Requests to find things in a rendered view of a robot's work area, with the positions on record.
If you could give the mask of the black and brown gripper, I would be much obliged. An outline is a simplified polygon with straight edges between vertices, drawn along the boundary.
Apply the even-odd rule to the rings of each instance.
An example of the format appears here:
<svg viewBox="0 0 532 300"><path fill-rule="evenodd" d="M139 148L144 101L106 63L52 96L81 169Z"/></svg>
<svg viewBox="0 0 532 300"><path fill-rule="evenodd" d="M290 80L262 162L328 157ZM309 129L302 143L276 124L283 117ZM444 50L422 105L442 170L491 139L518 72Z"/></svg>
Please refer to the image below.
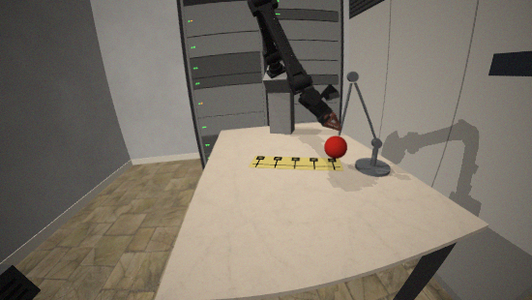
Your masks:
<svg viewBox="0 0 532 300"><path fill-rule="evenodd" d="M339 122L339 120L338 120L338 118L337 118L337 115L335 114L335 112L331 112L331 111L333 111L333 110L331 110L330 108L328 108L323 114L322 114L317 108L315 108L314 106L309 107L308 110L309 110L312 114L314 114L314 115L316 116L317 121L318 121L319 123L321 123L321 125L322 125L323 127L330 128L330 129L334 129L334 130L337 130L337 131L340 131L340 130L341 130L341 125L340 125L340 122ZM330 112L331 112L331 113L330 113ZM332 115L331 115L331 116L328 115L329 113L332 114ZM326 115L326 114L327 114L327 115ZM324 117L325 117L325 118L324 118ZM327 118L326 118L326 117L327 117ZM323 118L324 120L323 120L322 118ZM334 119L334 118L335 118L335 119ZM333 119L335 120L335 122L337 122L336 124L331 122ZM328 124L330 124L330 125L328 125ZM331 125L333 125L333 126L331 126ZM336 127L339 126L339 127L336 128L336 127L334 127L334 126L336 126Z"/></svg>

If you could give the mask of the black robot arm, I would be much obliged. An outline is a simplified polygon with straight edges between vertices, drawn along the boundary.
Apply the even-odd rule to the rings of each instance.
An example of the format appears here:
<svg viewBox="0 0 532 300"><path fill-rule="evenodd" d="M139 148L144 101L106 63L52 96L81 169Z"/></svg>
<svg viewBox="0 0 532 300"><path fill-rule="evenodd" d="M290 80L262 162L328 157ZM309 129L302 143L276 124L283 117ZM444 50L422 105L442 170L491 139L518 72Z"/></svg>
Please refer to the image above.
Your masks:
<svg viewBox="0 0 532 300"><path fill-rule="evenodd" d="M269 66L269 70L266 71L267 75L274 78L286 72L293 95L302 93L298 102L306 109L313 105L323 114L329 107L321 99L324 97L326 101L331 101L339 98L339 91L331 84L321 94L314 89L310 75L307 75L306 70L297 60L275 14L274 9L279 6L278 1L248 0L248 5L253 17L257 17L263 37L263 58ZM284 65L280 63L281 60Z"/></svg>

